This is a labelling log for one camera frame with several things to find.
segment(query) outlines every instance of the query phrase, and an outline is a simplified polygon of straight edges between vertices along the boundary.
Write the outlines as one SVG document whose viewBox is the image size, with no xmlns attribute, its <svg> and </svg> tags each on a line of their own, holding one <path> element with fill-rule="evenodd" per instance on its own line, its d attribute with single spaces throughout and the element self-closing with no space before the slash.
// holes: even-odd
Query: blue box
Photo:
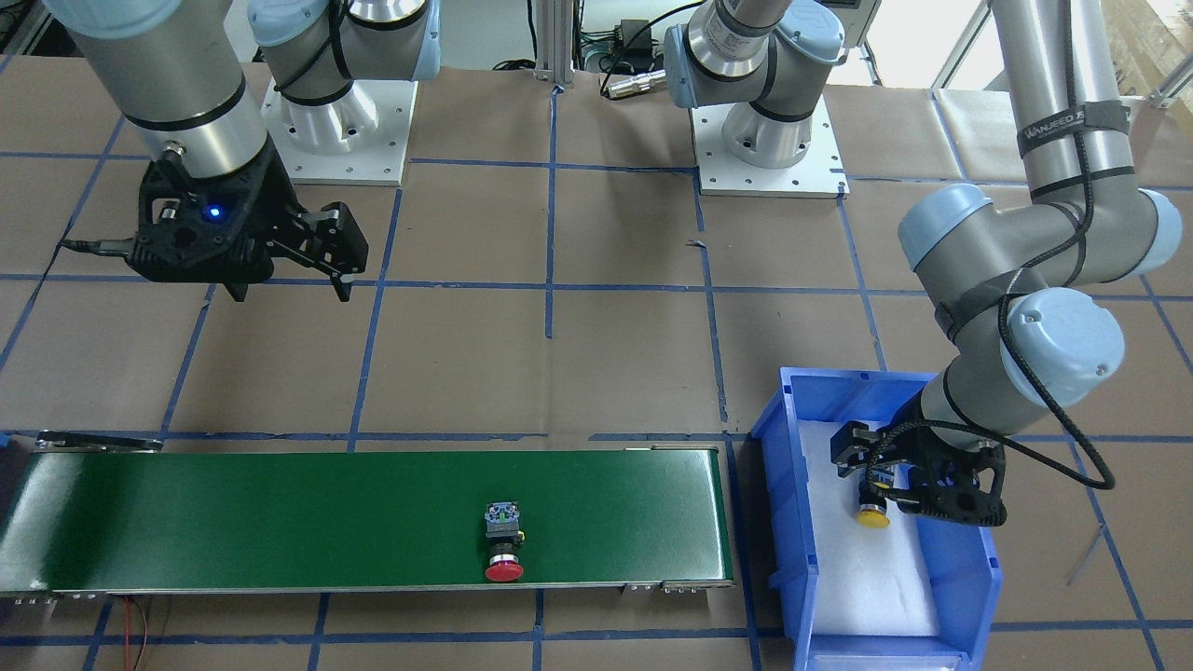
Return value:
<svg viewBox="0 0 1193 671">
<path fill-rule="evenodd" d="M 808 500 L 801 421 L 888 421 L 932 374 L 783 368 L 779 390 L 750 433 L 761 441 L 784 630 L 796 644 L 795 671 L 982 666 L 1002 571 L 989 529 L 916 517 L 940 626 L 939 636 L 814 635 L 820 567 Z"/>
</svg>

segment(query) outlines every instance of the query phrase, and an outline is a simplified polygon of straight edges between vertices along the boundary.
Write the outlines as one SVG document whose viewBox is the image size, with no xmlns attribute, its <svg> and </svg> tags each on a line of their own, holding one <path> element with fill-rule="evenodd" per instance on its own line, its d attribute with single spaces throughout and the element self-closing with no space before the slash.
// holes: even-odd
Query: conveyor belt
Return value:
<svg viewBox="0 0 1193 671">
<path fill-rule="evenodd" d="M 733 580 L 711 450 L 35 454 L 0 593 L 495 587 L 482 515 L 517 500 L 502 586 Z"/>
</svg>

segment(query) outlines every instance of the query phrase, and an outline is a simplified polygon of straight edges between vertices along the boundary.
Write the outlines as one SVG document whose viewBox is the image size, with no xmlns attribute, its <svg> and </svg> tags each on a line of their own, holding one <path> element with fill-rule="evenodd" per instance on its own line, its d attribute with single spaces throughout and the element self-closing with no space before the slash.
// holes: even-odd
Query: white mounting plate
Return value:
<svg viewBox="0 0 1193 671">
<path fill-rule="evenodd" d="M 311 154 L 290 142 L 278 105 L 282 94 L 273 90 L 273 81 L 270 81 L 261 116 L 295 184 L 402 185 L 406 146 L 410 138 L 410 118 L 419 85 L 414 81 L 357 80 L 356 86 L 363 87 L 377 104 L 379 123 L 376 135 L 369 144 L 347 154 Z"/>
<path fill-rule="evenodd" d="M 692 110 L 692 135 L 703 193 L 836 198 L 849 192 L 823 97 L 812 112 L 812 138 L 808 143 L 808 153 L 802 161 L 783 170 L 752 166 L 729 150 L 721 137 L 721 125 L 731 109 L 733 104 Z"/>
</svg>

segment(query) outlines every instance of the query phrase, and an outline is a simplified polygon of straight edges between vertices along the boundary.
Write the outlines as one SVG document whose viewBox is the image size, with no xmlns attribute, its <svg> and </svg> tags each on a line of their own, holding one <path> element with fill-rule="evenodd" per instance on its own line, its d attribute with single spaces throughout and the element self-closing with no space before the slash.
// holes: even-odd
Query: red push button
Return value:
<svg viewBox="0 0 1193 671">
<path fill-rule="evenodd" d="M 484 570 L 484 577 L 494 583 L 513 583 L 525 570 L 517 561 L 499 561 Z"/>
</svg>

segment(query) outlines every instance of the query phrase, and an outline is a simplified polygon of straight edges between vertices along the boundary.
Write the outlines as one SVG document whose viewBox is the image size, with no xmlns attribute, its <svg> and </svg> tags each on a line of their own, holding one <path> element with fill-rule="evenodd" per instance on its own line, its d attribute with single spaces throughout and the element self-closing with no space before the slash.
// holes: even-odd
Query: silver connector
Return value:
<svg viewBox="0 0 1193 671">
<path fill-rule="evenodd" d="M 611 84 L 608 86 L 608 99 L 620 100 L 622 98 L 641 96 L 651 91 L 659 91 L 660 88 L 667 88 L 667 70 L 648 72 Z"/>
</svg>

